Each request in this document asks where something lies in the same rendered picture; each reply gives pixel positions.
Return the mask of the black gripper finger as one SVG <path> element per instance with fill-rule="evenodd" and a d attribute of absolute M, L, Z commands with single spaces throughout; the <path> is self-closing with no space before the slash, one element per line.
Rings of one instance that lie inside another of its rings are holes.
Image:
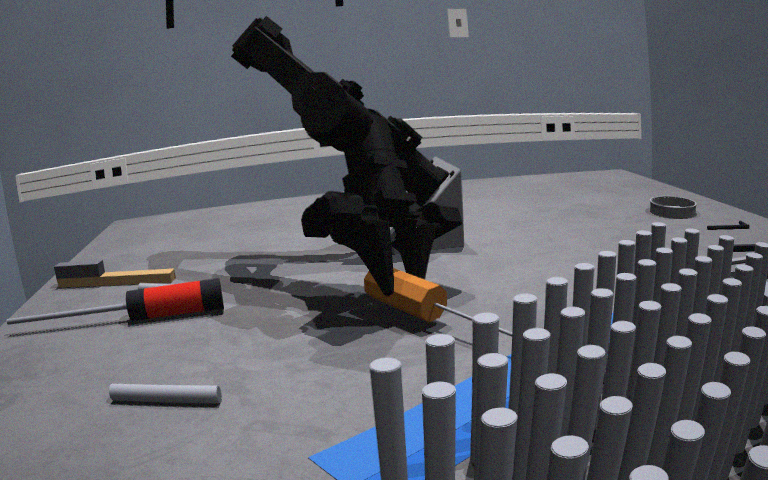
<path fill-rule="evenodd" d="M 385 296 L 394 293 L 389 220 L 365 220 L 335 241 L 359 255 Z"/>
<path fill-rule="evenodd" d="M 391 242 L 401 254 L 406 273 L 425 280 L 429 256 L 440 224 L 424 223 Z"/>

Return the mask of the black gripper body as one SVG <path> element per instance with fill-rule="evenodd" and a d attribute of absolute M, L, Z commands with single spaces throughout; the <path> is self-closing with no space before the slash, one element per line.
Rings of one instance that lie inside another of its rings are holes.
<path fill-rule="evenodd" d="M 424 223 L 441 224 L 434 240 L 462 225 L 458 207 L 449 203 L 429 202 L 418 212 L 409 211 L 416 196 L 404 186 L 401 173 L 408 169 L 406 160 L 397 159 L 393 151 L 364 152 L 347 168 L 349 174 L 342 180 L 344 186 L 351 183 L 353 193 L 328 191 L 307 207 L 301 219 L 305 237 L 326 238 L 332 224 L 341 224 L 345 234 L 368 219 L 389 220 L 397 239 Z"/>

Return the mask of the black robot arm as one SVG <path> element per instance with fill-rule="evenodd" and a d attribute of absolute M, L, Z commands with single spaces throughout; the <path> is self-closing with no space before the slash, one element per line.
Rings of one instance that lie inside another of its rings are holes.
<path fill-rule="evenodd" d="M 283 86 L 292 95 L 293 109 L 301 116 L 307 134 L 344 152 L 347 165 L 359 154 L 380 149 L 406 160 L 408 169 L 401 173 L 405 189 L 415 193 L 416 203 L 422 207 L 449 176 L 416 150 L 422 136 L 403 119 L 387 119 L 363 106 L 362 87 L 355 81 L 338 82 L 328 73 L 306 66 L 293 55 L 289 39 L 280 33 L 282 29 L 267 16 L 256 18 L 232 45 L 231 57 L 246 69 L 252 66 L 266 71 Z"/>

